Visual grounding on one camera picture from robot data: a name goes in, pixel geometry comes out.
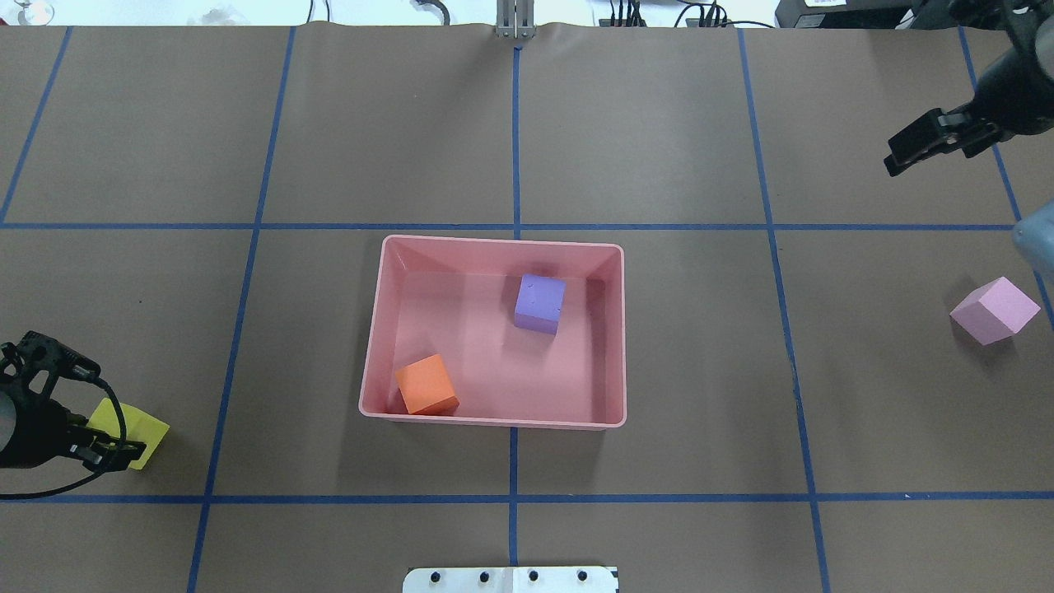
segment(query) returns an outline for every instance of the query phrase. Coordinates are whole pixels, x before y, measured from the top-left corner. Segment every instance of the metal plate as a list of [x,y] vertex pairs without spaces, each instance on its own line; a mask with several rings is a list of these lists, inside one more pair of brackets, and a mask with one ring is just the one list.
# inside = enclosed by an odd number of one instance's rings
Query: metal plate
[[614,567],[503,567],[413,569],[403,593],[444,591],[502,593],[618,593]]

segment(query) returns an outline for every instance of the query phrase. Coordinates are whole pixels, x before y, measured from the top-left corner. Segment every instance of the white metal bracket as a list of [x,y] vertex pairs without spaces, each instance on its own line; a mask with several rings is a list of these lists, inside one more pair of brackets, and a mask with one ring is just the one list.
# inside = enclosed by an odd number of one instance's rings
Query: white metal bracket
[[413,569],[403,593],[619,593],[614,567]]
[[497,0],[494,33],[510,39],[534,37],[534,0]]

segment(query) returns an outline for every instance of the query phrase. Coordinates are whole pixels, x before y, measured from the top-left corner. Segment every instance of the plastic bin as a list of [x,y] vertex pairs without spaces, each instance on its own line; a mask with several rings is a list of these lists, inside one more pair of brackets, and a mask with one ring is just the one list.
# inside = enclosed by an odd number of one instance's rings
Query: plastic bin
[[[621,427],[624,259],[607,243],[387,237],[358,410],[405,422]],[[512,325],[525,273],[567,281],[555,336]],[[411,416],[394,372],[436,353],[461,406],[451,415]]]

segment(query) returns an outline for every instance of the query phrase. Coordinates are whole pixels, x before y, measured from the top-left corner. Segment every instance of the grid line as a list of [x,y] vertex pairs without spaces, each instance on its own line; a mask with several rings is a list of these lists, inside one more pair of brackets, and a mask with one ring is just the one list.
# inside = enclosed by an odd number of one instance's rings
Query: grid line
[[[777,231],[1007,232],[1014,224],[903,222],[773,222]],[[255,222],[0,222],[0,230],[254,230]],[[261,222],[261,231],[452,230],[452,231],[767,231],[765,222]]]
[[278,126],[281,122],[281,105],[286,96],[286,82],[289,79],[289,64],[293,57],[293,41],[296,39],[296,27],[289,27],[289,38],[286,41],[286,58],[281,68],[281,79],[278,82],[277,99],[274,106],[274,118],[271,122],[271,136],[268,141],[267,158],[264,162],[264,174],[260,179],[260,193],[256,201],[256,219],[253,221],[253,235],[249,241],[249,255],[246,258],[246,273],[241,280],[241,294],[238,298],[238,312],[234,321],[234,336],[231,339],[231,354],[227,362],[227,376],[223,379],[223,393],[219,401],[219,413],[216,418],[216,433],[213,437],[212,455],[209,459],[209,475],[204,485],[204,500],[201,502],[201,515],[198,518],[197,536],[194,541],[194,555],[191,558],[190,576],[187,579],[187,592],[194,593],[197,589],[198,571],[201,567],[201,553],[204,549],[204,537],[209,527],[209,513],[212,508],[213,489],[216,483],[216,470],[219,464],[219,452],[223,442],[223,428],[227,424],[228,404],[231,400],[231,388],[234,383],[234,369],[238,360],[238,349],[241,343],[241,329],[246,319],[246,304],[249,300],[249,288],[252,283],[253,265],[256,262],[256,248],[259,244],[260,224],[264,221],[264,207],[267,204],[267,190],[271,177],[271,163],[274,160],[275,144],[278,140]]
[[[520,55],[523,45],[512,48],[512,238],[522,238],[520,210]],[[509,566],[520,565],[520,429],[509,429]]]
[[22,176],[22,166],[25,165],[25,159],[30,156],[30,146],[33,145],[33,139],[37,136],[37,127],[40,125],[40,118],[44,115],[44,107],[47,106],[47,99],[52,95],[52,87],[55,85],[55,79],[58,78],[59,67],[62,66],[62,58],[65,56],[66,47],[70,46],[70,37],[73,36],[73,27],[67,26],[65,35],[62,36],[62,44],[59,45],[59,52],[55,56],[55,63],[52,64],[52,73],[47,76],[47,83],[44,84],[44,92],[40,95],[40,102],[37,103],[37,112],[33,115],[33,122],[30,124],[30,132],[25,135],[25,142],[22,144],[22,152],[18,155],[18,162],[15,163],[15,171],[11,174],[11,182],[7,184],[7,193],[4,194],[3,204],[0,205],[0,222],[4,221],[7,217],[7,210],[11,207],[12,200],[15,199],[15,190],[18,189],[18,179]]
[[[906,491],[797,493],[711,493],[711,494],[518,494],[520,505],[676,505],[676,503],[765,503],[765,502],[930,502],[950,500],[1054,500],[1054,491]],[[201,505],[203,495],[152,494],[65,494],[32,500],[4,500],[0,505]],[[508,505],[504,494],[453,495],[213,495],[219,505]]]
[[827,554],[823,542],[823,525],[820,521],[820,505],[816,498],[816,479],[813,473],[813,456],[808,447],[808,429],[805,424],[805,406],[801,397],[801,381],[798,377],[798,360],[795,355],[794,336],[790,334],[790,316],[787,312],[786,292],[783,286],[783,269],[780,265],[779,244],[776,239],[776,226],[773,220],[773,206],[768,197],[768,179],[765,175],[765,159],[761,146],[761,132],[758,129],[758,113],[754,103],[754,86],[750,81],[750,64],[746,53],[746,38],[741,28],[736,29],[739,38],[740,60],[743,66],[743,85],[746,91],[746,106],[750,117],[750,135],[754,139],[754,155],[758,166],[758,183],[761,187],[761,201],[765,211],[765,224],[768,233],[768,251],[773,260],[773,275],[776,280],[776,298],[780,305],[780,322],[783,325],[783,344],[787,359],[790,362],[790,378],[793,381],[796,416],[798,420],[798,440],[801,446],[802,464],[805,470],[805,487],[808,489],[808,508],[813,519],[813,537],[816,540],[816,558],[820,571],[820,585],[824,593],[831,593],[831,577],[827,571]]
[[[970,75],[970,85],[977,92],[977,73],[974,70],[974,58],[970,52],[970,40],[967,39],[967,29],[959,25],[959,44],[962,46],[962,58],[967,62],[967,74]],[[1014,184],[1010,181],[1010,174],[1007,172],[1007,164],[1002,160],[1002,153],[998,144],[992,145],[992,154],[995,156],[996,165],[999,167],[999,178],[1002,179],[1003,190],[1007,192],[1007,199],[1010,200],[1010,209],[1014,213],[1014,219],[1021,219],[1021,209],[1017,203],[1017,195],[1014,194]],[[1039,288],[1039,300],[1043,303],[1043,311],[1047,313],[1047,321],[1054,330],[1054,308],[1051,308],[1050,294],[1047,293],[1047,284],[1039,272],[1032,270],[1035,276],[1036,285]]]

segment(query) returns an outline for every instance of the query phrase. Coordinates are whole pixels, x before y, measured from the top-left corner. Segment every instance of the foam cube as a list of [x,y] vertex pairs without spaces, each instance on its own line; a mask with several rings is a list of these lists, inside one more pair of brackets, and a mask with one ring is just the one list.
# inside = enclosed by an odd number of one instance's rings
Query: foam cube
[[520,280],[512,323],[524,330],[555,335],[566,289],[567,282],[562,279],[525,274]]
[[427,359],[404,367],[395,372],[395,382],[403,394],[406,411],[410,414],[435,416],[457,408],[453,383],[443,364],[443,357],[432,355]]
[[1028,294],[1000,277],[971,292],[952,311],[952,319],[987,347],[1014,336],[1038,313]]
[[[161,444],[161,439],[169,433],[169,426],[145,412],[133,408],[126,403],[121,404],[121,413],[124,415],[124,428],[128,431],[128,440],[139,441],[147,446],[147,449],[139,456],[139,459],[129,463],[132,470],[142,470],[151,456],[157,451],[157,446]],[[117,414],[114,412],[114,404],[103,398],[99,406],[95,408],[92,417],[87,419],[87,428],[102,431],[112,437],[121,434],[120,426],[117,424]]]

